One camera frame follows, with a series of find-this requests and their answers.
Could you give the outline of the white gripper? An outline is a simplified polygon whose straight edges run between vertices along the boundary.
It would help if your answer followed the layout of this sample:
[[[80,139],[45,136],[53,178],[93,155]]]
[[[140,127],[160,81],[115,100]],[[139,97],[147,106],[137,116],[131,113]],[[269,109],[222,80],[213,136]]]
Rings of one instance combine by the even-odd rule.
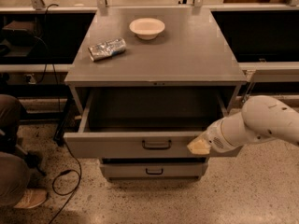
[[[192,140],[187,149],[195,155],[207,155],[213,148],[219,153],[233,151],[239,146],[240,120],[225,117],[213,122],[204,132],[204,137]]]

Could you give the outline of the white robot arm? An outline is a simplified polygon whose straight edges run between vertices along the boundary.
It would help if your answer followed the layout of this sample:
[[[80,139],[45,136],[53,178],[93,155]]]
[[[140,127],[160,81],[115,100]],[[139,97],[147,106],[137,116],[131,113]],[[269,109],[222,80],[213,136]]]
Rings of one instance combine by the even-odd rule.
[[[272,139],[299,145],[299,113],[270,96],[253,96],[239,112],[213,122],[187,149],[195,155],[233,151]]]

